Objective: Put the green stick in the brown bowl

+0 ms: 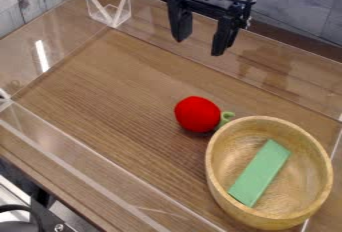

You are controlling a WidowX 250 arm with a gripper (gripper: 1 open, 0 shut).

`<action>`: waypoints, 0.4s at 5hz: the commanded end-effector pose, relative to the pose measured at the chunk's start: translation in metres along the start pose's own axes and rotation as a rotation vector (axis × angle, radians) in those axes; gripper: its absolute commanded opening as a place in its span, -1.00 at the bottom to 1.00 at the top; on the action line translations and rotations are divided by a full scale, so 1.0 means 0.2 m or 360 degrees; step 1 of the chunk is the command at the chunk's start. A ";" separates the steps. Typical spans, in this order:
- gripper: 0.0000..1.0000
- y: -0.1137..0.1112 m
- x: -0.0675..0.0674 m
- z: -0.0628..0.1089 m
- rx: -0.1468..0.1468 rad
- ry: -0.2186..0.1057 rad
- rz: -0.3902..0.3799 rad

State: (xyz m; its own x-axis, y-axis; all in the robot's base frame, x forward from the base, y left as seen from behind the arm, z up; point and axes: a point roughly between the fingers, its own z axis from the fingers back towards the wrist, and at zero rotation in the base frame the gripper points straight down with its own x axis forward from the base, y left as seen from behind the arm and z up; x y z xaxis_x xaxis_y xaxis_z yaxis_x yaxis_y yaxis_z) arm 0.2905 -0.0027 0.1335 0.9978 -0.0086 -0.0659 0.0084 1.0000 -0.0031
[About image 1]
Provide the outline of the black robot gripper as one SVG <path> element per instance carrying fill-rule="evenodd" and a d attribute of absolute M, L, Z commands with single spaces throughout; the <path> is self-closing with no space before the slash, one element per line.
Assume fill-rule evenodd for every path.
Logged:
<path fill-rule="evenodd" d="M 220 56 L 232 46 L 239 28 L 247 29 L 251 21 L 251 9 L 257 0 L 183 0 L 191 9 L 218 19 L 211 55 Z M 192 33 L 192 12 L 182 0 L 167 0 L 171 34 L 182 42 Z"/>

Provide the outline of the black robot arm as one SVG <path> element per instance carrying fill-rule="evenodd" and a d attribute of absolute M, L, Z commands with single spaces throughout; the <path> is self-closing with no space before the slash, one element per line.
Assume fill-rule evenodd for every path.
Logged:
<path fill-rule="evenodd" d="M 241 29 L 247 29 L 257 0 L 164 0 L 171 34 L 178 42 L 192 34 L 192 13 L 218 21 L 211 55 L 220 56 L 234 44 Z"/>

